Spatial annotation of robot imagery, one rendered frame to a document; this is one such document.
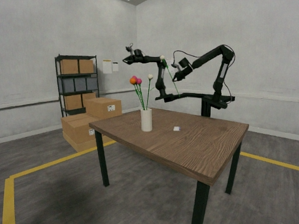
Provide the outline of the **white flower with green stem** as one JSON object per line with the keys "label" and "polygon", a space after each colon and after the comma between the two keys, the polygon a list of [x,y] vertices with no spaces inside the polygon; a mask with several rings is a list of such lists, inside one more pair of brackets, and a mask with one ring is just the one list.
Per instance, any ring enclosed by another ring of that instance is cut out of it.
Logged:
{"label": "white flower with green stem", "polygon": [[149,74],[148,75],[148,79],[149,79],[149,89],[148,89],[148,93],[149,93],[149,90],[150,90],[150,81],[152,80],[153,78],[153,75],[152,74]]}

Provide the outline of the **white cylindrical vase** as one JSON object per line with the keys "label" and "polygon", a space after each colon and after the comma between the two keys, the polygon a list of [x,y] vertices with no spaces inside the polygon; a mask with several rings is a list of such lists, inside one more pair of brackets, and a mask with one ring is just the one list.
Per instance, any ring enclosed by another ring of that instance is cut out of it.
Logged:
{"label": "white cylindrical vase", "polygon": [[144,132],[152,130],[152,109],[141,109],[141,129]]}

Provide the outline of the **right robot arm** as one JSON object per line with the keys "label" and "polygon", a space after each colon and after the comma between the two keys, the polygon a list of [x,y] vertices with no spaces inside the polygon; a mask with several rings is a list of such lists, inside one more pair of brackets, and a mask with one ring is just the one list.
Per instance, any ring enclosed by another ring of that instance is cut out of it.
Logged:
{"label": "right robot arm", "polygon": [[[139,49],[135,49],[134,54],[135,54],[135,56],[140,56],[140,57],[138,57],[139,61],[137,63],[150,63],[150,62],[157,63],[158,78],[157,78],[157,82],[155,83],[155,87],[156,87],[156,89],[159,90],[160,97],[171,95],[171,94],[166,94],[166,91],[165,91],[166,87],[164,86],[163,78],[164,78],[164,70],[166,68],[166,65],[165,65],[164,61],[161,62],[160,56],[158,56],[158,57],[143,56],[141,50],[139,50]],[[156,98],[160,98],[160,97],[156,97]]]}

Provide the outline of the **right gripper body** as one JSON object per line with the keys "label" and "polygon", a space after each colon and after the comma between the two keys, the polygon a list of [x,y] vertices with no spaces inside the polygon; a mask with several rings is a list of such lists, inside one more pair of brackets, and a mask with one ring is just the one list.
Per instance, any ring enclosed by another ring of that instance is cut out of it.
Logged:
{"label": "right gripper body", "polygon": [[[130,48],[131,49],[131,48]],[[131,64],[133,64],[133,63],[137,63],[139,60],[138,60],[138,57],[135,57],[135,55],[133,55],[133,52],[132,52],[133,50],[131,49],[131,51],[130,51],[130,54],[132,55],[132,59],[133,59],[133,62],[131,63],[130,62],[130,64],[129,65],[131,65]]]}

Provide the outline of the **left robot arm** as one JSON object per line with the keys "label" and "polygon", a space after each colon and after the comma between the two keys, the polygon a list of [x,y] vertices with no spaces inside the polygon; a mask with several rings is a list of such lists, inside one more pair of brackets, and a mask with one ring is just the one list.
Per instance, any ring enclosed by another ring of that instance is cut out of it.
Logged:
{"label": "left robot arm", "polygon": [[219,56],[221,54],[222,54],[222,62],[221,62],[221,66],[220,66],[217,78],[216,78],[216,80],[214,81],[214,84],[213,84],[213,89],[215,91],[214,94],[213,94],[213,97],[204,96],[203,98],[205,98],[207,100],[210,100],[212,102],[215,102],[217,104],[223,105],[224,107],[226,107],[227,103],[224,103],[224,102],[220,101],[220,98],[221,98],[221,94],[222,94],[221,90],[222,90],[222,87],[223,87],[223,82],[224,82],[225,74],[227,72],[227,69],[228,69],[228,66],[229,66],[230,62],[232,61],[232,59],[234,57],[234,53],[230,49],[228,49],[224,45],[220,45],[220,47],[217,47],[213,51],[207,53],[206,55],[204,55],[201,58],[199,58],[196,61],[194,61],[192,63],[192,65],[186,59],[186,57],[183,58],[178,63],[179,63],[179,65],[182,68],[184,68],[184,73],[186,75],[188,75],[191,72],[193,72],[192,70],[201,67],[206,62],[210,61],[211,59],[213,59],[213,58],[215,58],[215,57],[217,57],[217,56]]}

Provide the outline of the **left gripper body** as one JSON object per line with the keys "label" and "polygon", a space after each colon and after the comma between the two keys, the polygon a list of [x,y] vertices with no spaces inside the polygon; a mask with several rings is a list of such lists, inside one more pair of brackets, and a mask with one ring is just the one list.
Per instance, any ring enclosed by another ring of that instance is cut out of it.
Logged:
{"label": "left gripper body", "polygon": [[182,79],[186,79],[185,76],[187,76],[187,75],[184,73],[184,70],[181,71],[179,68],[179,65],[177,65],[177,64],[173,64],[173,65],[176,66],[178,69],[178,71],[175,73],[177,76],[177,80],[182,81]]}

